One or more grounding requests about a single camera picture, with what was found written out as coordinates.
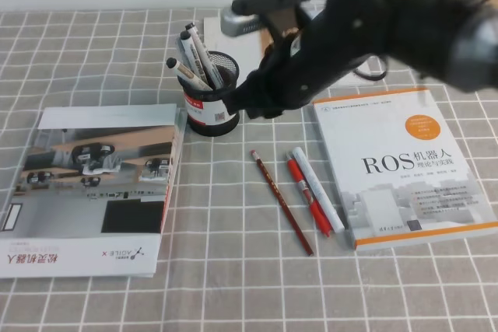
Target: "black mesh pen holder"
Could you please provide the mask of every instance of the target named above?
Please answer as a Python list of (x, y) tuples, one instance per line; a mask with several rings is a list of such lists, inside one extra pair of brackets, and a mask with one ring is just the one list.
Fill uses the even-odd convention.
[(223, 93), (237, 87), (239, 65), (228, 54), (210, 51), (211, 60), (223, 78), (224, 87), (213, 91), (193, 89), (178, 77), (184, 89), (187, 122), (191, 129), (203, 136), (220, 136), (232, 131), (239, 123), (238, 113), (229, 115), (225, 104), (220, 99)]

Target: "red pencil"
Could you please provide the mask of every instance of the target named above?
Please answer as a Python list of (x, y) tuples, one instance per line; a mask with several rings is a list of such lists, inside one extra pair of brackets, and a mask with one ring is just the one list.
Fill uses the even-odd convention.
[(272, 177), (270, 176), (269, 172), (267, 171), (265, 165), (263, 165), (263, 162), (261, 161), (261, 157), (256, 153), (255, 150), (251, 151), (251, 156), (253, 159), (256, 161), (258, 164), (258, 168), (260, 171), (263, 173), (263, 176), (266, 179), (266, 182), (270, 185), (270, 188), (272, 189), (273, 194), (275, 197), (277, 197), (277, 200), (279, 200), (280, 206), (282, 206), (282, 210), (284, 214), (287, 217), (287, 220), (289, 221), (290, 225), (293, 227), (294, 231), (297, 234), (297, 238), (303, 245), (304, 250), (306, 250), (306, 253), (308, 256), (313, 256), (313, 250), (311, 249), (310, 244), (307, 242), (306, 237), (304, 237), (303, 231), (301, 231), (300, 227), (297, 225), (296, 219), (294, 219), (293, 214), (289, 210), (289, 206), (287, 203), (284, 201), (283, 196), (280, 194), (279, 189), (275, 185), (275, 182), (273, 181)]

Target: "sticker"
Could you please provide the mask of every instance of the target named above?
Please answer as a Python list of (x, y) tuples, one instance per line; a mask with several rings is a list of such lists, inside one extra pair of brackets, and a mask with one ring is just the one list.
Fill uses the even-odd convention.
[(192, 99), (185, 93), (184, 96), (188, 116), (198, 124), (205, 126), (224, 124), (235, 117), (235, 114), (231, 116), (228, 114), (222, 100), (202, 102)]

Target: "white marker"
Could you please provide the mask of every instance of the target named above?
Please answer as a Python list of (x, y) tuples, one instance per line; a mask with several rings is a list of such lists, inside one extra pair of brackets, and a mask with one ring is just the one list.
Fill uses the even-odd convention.
[(188, 62), (187, 55), (185, 54), (184, 45), (181, 43), (181, 38), (180, 38), (180, 37), (178, 37), (178, 38), (175, 40), (175, 43), (177, 44), (177, 49), (178, 49), (178, 52), (180, 52), (181, 62), (182, 62), (182, 63), (183, 63), (183, 65), (185, 65), (187, 68), (189, 68), (189, 69), (191, 69), (191, 70), (192, 70), (192, 67), (190, 66), (190, 62)]
[(187, 55), (188, 62), (192, 67), (192, 71), (194, 74), (201, 77), (204, 83), (208, 83), (208, 79), (205, 77), (204, 68), (202, 67), (201, 58), (195, 49), (194, 41), (192, 37), (188, 33), (188, 31), (184, 30), (180, 33), (181, 43), (184, 46), (185, 54)]
[(321, 186), (317, 174), (315, 174), (315, 172), (313, 171), (313, 168), (308, 162), (301, 147), (296, 147), (295, 149), (293, 149), (293, 155), (297, 161), (297, 164), (301, 168), (301, 171), (303, 172), (306, 181), (310, 185), (311, 190), (314, 193), (314, 196), (317, 198), (318, 202), (320, 203), (320, 206), (323, 209), (325, 215), (327, 215), (327, 219), (330, 222), (332, 228), (334, 229), (334, 233), (340, 233), (344, 231), (344, 225), (342, 224), (342, 221), (339, 218), (337, 211), (334, 208), (334, 205), (332, 205), (330, 199), (325, 193), (324, 188)]
[(212, 88), (205, 84), (202, 79), (192, 73), (192, 71), (179, 62), (176, 58), (168, 58), (166, 60), (168, 68), (173, 69), (177, 75), (188, 83), (192, 89), (200, 89), (202, 91), (212, 91)]
[(218, 68), (211, 61), (211, 55), (208, 52), (206, 46), (202, 43), (201, 38), (199, 37), (197, 27), (195, 27), (194, 23), (189, 23), (186, 25), (185, 29), (191, 35), (192, 40), (194, 41), (195, 49), (199, 57), (201, 58), (201, 63), (204, 66), (206, 73), (209, 75), (209, 78), (212, 81), (212, 84), (217, 89), (222, 89), (225, 85), (223, 83), (223, 78), (218, 71)]

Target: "book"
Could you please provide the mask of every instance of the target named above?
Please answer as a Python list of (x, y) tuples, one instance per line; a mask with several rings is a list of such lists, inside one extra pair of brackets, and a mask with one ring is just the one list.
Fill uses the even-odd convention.
[(0, 278), (152, 276), (186, 118), (175, 104), (45, 109), (0, 225)]
[[(310, 17), (315, 17), (318, 11), (309, 11)], [(240, 74), (238, 82), (241, 84), (247, 75), (259, 67), (266, 47), (272, 42), (272, 37), (267, 30), (254, 31), (236, 38), (228, 37), (222, 33), (219, 17), (204, 18), (204, 43), (211, 51), (219, 51), (230, 55), (239, 65)], [(369, 75), (369, 65), (364, 62), (358, 69)], [(334, 87), (349, 86), (371, 86), (373, 81), (360, 78), (358, 75), (349, 73), (340, 78)]]
[(314, 111), (357, 250), (496, 232), (428, 89), (332, 97)]

